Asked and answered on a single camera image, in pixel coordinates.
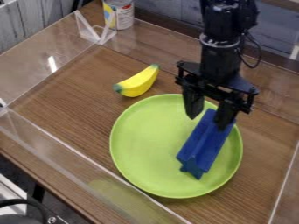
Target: blue object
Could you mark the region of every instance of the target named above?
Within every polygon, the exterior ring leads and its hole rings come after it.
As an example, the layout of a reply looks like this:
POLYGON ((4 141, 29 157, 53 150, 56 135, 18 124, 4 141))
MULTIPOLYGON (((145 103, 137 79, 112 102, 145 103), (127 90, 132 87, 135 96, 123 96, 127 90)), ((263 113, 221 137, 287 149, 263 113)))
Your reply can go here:
POLYGON ((176 156, 181 162, 181 172, 189 172, 196 179, 211 169, 236 122, 233 120, 227 128, 220 130, 213 122, 215 114, 216 111, 209 108, 176 156))

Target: green plate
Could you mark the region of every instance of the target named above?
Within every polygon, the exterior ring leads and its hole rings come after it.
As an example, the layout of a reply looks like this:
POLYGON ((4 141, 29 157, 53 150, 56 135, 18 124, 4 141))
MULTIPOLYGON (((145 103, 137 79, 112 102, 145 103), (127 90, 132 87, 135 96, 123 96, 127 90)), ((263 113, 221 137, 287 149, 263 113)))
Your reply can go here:
MULTIPOLYGON (((216 106, 205 101, 207 108, 216 106)), ((209 172, 200 180, 180 171, 175 157, 201 115, 191 120, 184 113, 183 96, 161 94, 132 105, 116 120, 109 136, 116 168, 151 194, 176 199, 200 196, 224 185, 239 168, 243 143, 235 125, 209 172)))

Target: floor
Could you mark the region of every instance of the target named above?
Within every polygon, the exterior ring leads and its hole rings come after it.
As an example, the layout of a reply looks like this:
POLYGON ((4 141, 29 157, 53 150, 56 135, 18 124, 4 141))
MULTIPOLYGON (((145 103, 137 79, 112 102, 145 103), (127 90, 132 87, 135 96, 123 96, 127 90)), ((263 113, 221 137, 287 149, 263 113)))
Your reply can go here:
MULTIPOLYGON (((0 155, 0 173, 30 195, 33 194, 33 179, 0 155)), ((42 204, 70 224, 87 224, 88 222, 75 211, 48 192, 44 195, 42 204)))

